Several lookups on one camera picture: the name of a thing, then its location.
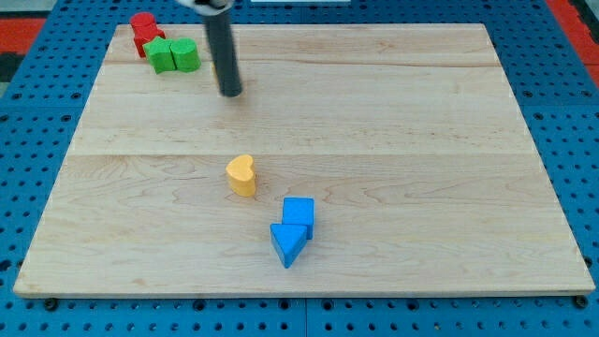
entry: wooden board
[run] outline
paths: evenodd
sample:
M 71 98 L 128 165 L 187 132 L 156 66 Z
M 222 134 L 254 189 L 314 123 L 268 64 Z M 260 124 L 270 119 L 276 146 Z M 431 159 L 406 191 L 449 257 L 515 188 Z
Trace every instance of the wooden board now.
M 478 24 L 237 26 L 245 91 L 155 75 L 118 27 L 15 292 L 31 298 L 460 297 L 594 289 Z M 227 187 L 253 154 L 258 192 Z M 284 196 L 313 196 L 289 270 Z

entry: blue pegboard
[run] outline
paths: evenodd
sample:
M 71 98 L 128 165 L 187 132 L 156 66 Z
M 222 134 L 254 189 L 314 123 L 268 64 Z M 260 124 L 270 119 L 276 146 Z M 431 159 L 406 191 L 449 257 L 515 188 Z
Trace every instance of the blue pegboard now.
M 22 300 L 11 291 L 117 23 L 174 0 L 59 0 L 0 100 L 0 336 L 598 334 L 599 296 L 526 299 Z M 542 0 L 256 7 L 236 23 L 483 22 L 595 280 L 599 94 Z

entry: yellow heart-shaped block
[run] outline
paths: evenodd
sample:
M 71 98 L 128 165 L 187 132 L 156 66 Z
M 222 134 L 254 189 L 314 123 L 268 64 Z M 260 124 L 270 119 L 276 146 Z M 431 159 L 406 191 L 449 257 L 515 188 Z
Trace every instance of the yellow heart-shaped block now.
M 249 154 L 242 154 L 231 160 L 226 166 L 228 185 L 242 197 L 251 197 L 256 193 L 256 171 L 254 158 Z

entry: green block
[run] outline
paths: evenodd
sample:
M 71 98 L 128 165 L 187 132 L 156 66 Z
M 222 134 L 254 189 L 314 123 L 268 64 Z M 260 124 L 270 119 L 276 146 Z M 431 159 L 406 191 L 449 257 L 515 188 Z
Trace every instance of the green block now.
M 196 42 L 191 38 L 184 37 L 173 41 L 170 45 L 170 51 L 177 70 L 192 72 L 196 71 L 201 65 L 197 55 Z
M 156 74 L 177 69 L 170 53 L 171 44 L 171 39 L 155 37 L 151 42 L 143 45 L 143 49 L 146 52 L 146 59 L 153 66 Z

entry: toy block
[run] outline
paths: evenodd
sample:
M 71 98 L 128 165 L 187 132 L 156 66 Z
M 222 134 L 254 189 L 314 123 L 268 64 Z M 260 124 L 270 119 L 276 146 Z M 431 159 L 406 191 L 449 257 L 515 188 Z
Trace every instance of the toy block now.
M 291 267 L 306 245 L 307 228 L 300 225 L 270 225 L 270 241 L 285 268 Z
M 138 50 L 139 57 L 146 57 L 143 45 L 151 42 L 155 37 L 167 38 L 165 32 L 158 29 L 156 25 L 156 19 L 152 13 L 140 12 L 131 17 L 129 20 L 131 28 L 135 33 L 133 42 Z
M 196 42 L 191 38 L 184 37 L 173 41 L 170 45 L 170 51 L 177 70 L 192 72 L 196 71 L 201 65 L 197 55 Z
M 314 237 L 314 199 L 293 198 L 283 199 L 284 225 L 303 225 L 307 227 L 308 240 Z
M 254 158 L 242 154 L 231 160 L 226 166 L 228 185 L 242 197 L 251 197 L 256 193 L 256 169 Z
M 153 70 L 156 74 L 177 69 L 175 62 L 172 60 L 172 55 L 170 54 L 171 43 L 172 41 L 169 39 L 155 37 L 152 42 L 143 45 L 143 49 L 148 56 L 148 62 L 153 66 Z

